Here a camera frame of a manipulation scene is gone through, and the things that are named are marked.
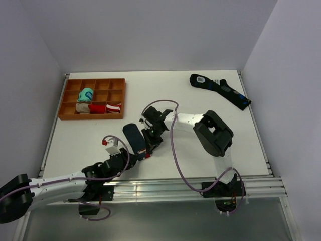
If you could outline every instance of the cable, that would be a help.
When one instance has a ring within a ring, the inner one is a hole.
[[[157,103],[157,102],[163,102],[163,101],[165,101],[165,102],[171,102],[171,103],[176,104],[176,107],[175,107],[175,109],[174,109],[174,119],[173,119],[173,122],[172,122],[172,125],[171,125],[171,128],[170,128],[170,141],[171,141],[171,148],[172,148],[172,153],[173,153],[173,158],[174,158],[174,161],[175,161],[175,165],[176,165],[176,168],[177,168],[177,170],[178,170],[178,172],[179,172],[182,180],[183,180],[183,181],[185,182],[185,184],[186,184],[190,189],[192,189],[193,191],[196,191],[196,192],[199,192],[199,193],[203,193],[203,192],[207,192],[207,191],[211,190],[211,189],[220,181],[220,179],[221,179],[227,172],[229,172],[230,170],[233,170],[233,171],[238,175],[238,177],[240,178],[240,181],[241,181],[241,183],[242,183],[242,197],[241,197],[240,204],[237,205],[237,207],[236,207],[233,211],[229,212],[229,214],[234,213],[234,212],[241,206],[241,204],[243,203],[243,199],[244,199],[244,184],[243,184],[242,177],[241,177],[240,173],[239,173],[235,168],[229,167],[229,168],[227,168],[227,169],[215,180],[215,182],[213,182],[212,185],[209,186],[208,188],[205,188],[205,189],[196,189],[195,187],[193,187],[193,186],[187,181],[187,179],[184,177],[184,175],[183,175],[183,173],[182,173],[182,171],[181,171],[181,169],[180,169],[179,163],[178,163],[178,161],[177,161],[176,153],[175,153],[174,138],[173,138],[173,129],[174,129],[175,121],[176,121],[176,119],[177,119],[177,109],[178,109],[178,107],[179,107],[179,104],[178,104],[176,101],[174,101],[174,100],[168,100],[168,99],[156,100],[156,101],[150,103],[148,106],[146,106],[146,107],[144,108],[142,114],[143,114],[144,111],[145,111],[148,107],[150,107],[152,104]]]
[[[59,179],[59,180],[44,182],[44,183],[42,183],[42,184],[35,184],[35,185],[31,185],[31,186],[21,187],[21,188],[18,188],[18,189],[16,189],[16,190],[10,192],[10,193],[7,193],[7,194],[4,195],[3,197],[1,197],[1,198],[0,198],[0,203],[1,203],[5,198],[7,198],[7,197],[9,197],[9,196],[11,196],[11,195],[13,195],[13,194],[15,194],[15,193],[17,193],[17,192],[20,192],[20,191],[23,191],[23,190],[27,190],[27,189],[31,189],[31,188],[34,188],[34,187],[39,188],[39,187],[41,187],[41,186],[47,186],[47,185],[50,185],[50,184],[56,184],[56,183],[60,183],[60,182],[69,182],[69,181],[71,181],[71,180],[108,181],[108,180],[111,180],[111,179],[113,179],[113,178],[115,178],[115,177],[119,177],[119,176],[127,169],[128,165],[129,165],[130,152],[129,152],[129,149],[128,149],[127,145],[125,144],[125,142],[123,142],[120,138],[118,138],[118,137],[116,137],[116,136],[113,136],[113,135],[106,135],[106,136],[103,138],[103,140],[106,139],[106,138],[108,138],[108,137],[112,137],[112,138],[115,138],[115,139],[117,139],[118,141],[120,141],[120,142],[124,145],[124,147],[125,147],[125,149],[126,149],[126,151],[127,151],[127,162],[126,162],[126,165],[125,165],[124,169],[123,169],[121,172],[119,172],[118,174],[116,174],[115,176],[113,176],[113,177],[107,177],[107,178],[88,178],[88,177],[74,177],[74,178],[72,178],[72,179],[64,178],[64,179]],[[83,218],[86,219],[86,220],[89,220],[89,221],[101,221],[101,220],[107,219],[107,218],[110,216],[110,214],[111,214],[111,211],[110,211],[110,209],[109,209],[108,207],[105,207],[105,206],[102,206],[102,205],[97,205],[97,204],[91,204],[91,203],[88,203],[88,202],[81,201],[81,200],[79,200],[79,199],[75,199],[75,200],[78,201],[78,202],[80,202],[80,203],[83,203],[83,204],[85,204],[85,205],[94,206],[94,207],[99,207],[99,208],[103,208],[103,209],[106,209],[106,210],[109,211],[109,214],[108,214],[106,217],[104,217],[104,218],[92,219],[92,218],[83,217]]]

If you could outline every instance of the white table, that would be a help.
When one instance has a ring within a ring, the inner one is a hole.
[[[263,151],[249,108],[241,111],[219,94],[191,87],[189,77],[198,73],[210,79],[226,79],[235,90],[243,93],[237,71],[157,71],[71,73],[69,79],[125,78],[126,97],[124,119],[57,120],[46,159],[44,178],[66,175],[108,159],[101,144],[107,134],[120,137],[126,143],[122,127],[139,123],[140,113],[150,102],[172,99],[180,104],[178,112],[205,113],[215,111],[234,132],[231,155],[233,166],[242,176],[268,175]],[[157,110],[174,108],[170,103],[153,105]],[[169,132],[153,156],[140,161],[124,172],[118,180],[148,180],[179,178],[170,147]],[[215,177],[211,156],[203,149],[194,133],[174,132],[174,143],[181,169],[186,177]]]

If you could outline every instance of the gray floor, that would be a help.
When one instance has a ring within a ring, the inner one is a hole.
[[[36,210],[24,241],[291,240],[278,198],[250,199],[230,217],[213,201],[109,206],[112,216],[100,222],[79,219],[76,205]]]

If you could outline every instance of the beige sock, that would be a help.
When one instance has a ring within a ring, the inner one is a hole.
[[[86,103],[77,103],[76,104],[76,111],[80,114],[89,114],[90,109],[88,107],[89,104]]]

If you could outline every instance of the wooden tray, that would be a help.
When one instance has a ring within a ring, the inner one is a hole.
[[[125,104],[125,79],[68,79],[58,117],[66,119],[123,119]],[[94,95],[88,104],[104,105],[105,114],[79,114],[76,103],[79,92],[91,88]],[[108,113],[107,104],[120,104],[120,113]]]

